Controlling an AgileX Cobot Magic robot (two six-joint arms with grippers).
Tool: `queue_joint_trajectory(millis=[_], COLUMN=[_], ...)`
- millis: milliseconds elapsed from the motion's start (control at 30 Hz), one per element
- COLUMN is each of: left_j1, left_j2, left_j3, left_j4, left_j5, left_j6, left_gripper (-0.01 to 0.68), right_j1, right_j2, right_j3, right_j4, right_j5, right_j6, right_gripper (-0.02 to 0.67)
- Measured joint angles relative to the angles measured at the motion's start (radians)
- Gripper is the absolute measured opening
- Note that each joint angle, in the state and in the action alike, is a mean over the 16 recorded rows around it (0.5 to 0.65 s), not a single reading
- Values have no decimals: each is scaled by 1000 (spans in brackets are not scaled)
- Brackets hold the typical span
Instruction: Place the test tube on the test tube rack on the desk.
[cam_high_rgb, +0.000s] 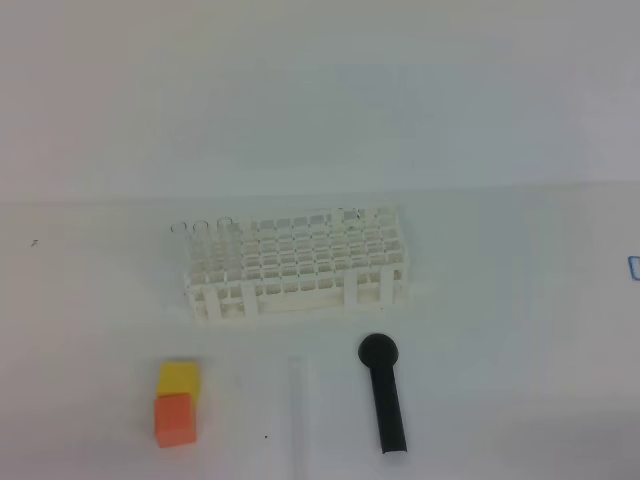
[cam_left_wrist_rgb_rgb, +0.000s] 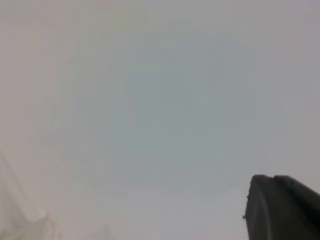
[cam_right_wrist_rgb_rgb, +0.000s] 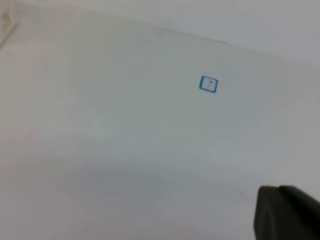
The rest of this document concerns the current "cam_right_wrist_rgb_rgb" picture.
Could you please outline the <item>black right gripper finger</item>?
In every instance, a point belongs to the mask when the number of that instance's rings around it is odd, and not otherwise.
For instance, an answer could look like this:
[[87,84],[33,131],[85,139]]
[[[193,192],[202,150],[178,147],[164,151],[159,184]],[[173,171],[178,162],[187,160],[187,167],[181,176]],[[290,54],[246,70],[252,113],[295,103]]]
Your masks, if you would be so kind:
[[318,240],[320,202],[292,185],[261,186],[253,229],[257,240]]

